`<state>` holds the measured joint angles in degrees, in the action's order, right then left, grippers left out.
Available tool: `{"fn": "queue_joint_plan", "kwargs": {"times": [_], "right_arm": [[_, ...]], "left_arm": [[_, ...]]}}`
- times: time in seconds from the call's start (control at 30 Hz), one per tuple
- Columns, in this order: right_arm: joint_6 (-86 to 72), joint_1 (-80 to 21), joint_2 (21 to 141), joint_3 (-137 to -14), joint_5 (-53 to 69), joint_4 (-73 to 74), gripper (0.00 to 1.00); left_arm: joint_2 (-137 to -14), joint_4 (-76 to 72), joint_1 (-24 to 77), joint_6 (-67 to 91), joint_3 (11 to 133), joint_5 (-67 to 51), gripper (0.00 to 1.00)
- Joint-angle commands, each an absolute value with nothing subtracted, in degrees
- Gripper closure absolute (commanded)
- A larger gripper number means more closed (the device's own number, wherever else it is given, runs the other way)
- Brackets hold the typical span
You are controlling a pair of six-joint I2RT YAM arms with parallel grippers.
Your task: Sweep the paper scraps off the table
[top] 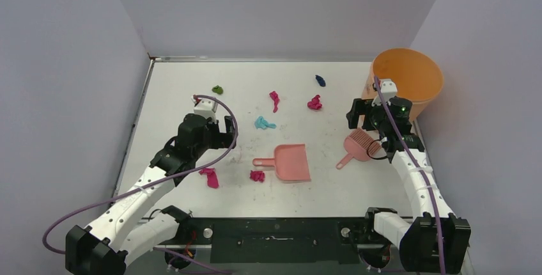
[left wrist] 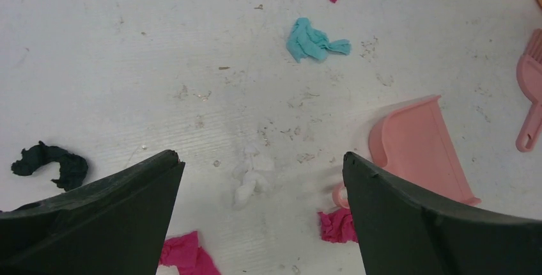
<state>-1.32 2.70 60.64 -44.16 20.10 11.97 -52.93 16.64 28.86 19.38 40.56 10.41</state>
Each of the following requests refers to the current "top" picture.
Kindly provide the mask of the pink hand brush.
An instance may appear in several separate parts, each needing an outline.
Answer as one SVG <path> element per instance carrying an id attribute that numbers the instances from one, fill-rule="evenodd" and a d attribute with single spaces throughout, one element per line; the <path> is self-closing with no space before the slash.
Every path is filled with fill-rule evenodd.
<path id="1" fill-rule="evenodd" d="M 346 155 L 336 164 L 336 169 L 343 169 L 352 159 L 360 162 L 369 161 L 382 147 L 365 130 L 354 129 L 344 140 Z"/>

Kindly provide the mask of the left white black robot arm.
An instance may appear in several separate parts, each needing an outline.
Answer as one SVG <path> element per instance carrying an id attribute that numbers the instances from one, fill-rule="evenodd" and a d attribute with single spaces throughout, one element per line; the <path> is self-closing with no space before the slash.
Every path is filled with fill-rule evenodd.
<path id="1" fill-rule="evenodd" d="M 154 246 L 190 237 L 188 213 L 172 205 L 146 224 L 140 219 L 192 171 L 209 149 L 235 147 L 237 124 L 224 118 L 226 131 L 212 118 L 187 114 L 178 133 L 156 153 L 129 192 L 122 194 L 100 217 L 66 235 L 65 267 L 72 274 L 124 274 L 127 266 Z"/>

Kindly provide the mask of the small magenta paper scrap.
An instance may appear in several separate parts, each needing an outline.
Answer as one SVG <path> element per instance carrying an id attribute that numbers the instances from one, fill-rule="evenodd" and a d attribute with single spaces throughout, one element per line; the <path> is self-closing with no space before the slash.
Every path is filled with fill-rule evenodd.
<path id="1" fill-rule="evenodd" d="M 251 170 L 249 178 L 254 182 L 263 183 L 265 181 L 265 173 L 263 171 Z"/>

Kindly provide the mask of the pink plastic dustpan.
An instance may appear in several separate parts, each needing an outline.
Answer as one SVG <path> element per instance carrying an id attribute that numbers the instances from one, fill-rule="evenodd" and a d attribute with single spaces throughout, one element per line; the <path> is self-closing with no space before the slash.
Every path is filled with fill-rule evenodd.
<path id="1" fill-rule="evenodd" d="M 311 180 L 305 144 L 282 144 L 274 148 L 272 158 L 254 158 L 257 167 L 273 167 L 279 180 L 308 182 Z"/>

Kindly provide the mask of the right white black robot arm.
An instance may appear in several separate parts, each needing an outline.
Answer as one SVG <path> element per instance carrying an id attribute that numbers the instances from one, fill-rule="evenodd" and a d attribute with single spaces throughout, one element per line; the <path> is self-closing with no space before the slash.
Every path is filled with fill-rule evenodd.
<path id="1" fill-rule="evenodd" d="M 346 115 L 350 129 L 363 117 L 362 129 L 377 131 L 412 209 L 409 223 L 392 208 L 370 207 L 361 233 L 369 242 L 384 239 L 396 246 L 407 272 L 459 274 L 471 228 L 442 197 L 422 140 L 412 131 L 411 108 L 411 101 L 405 98 L 392 97 L 384 104 L 356 98 Z"/>

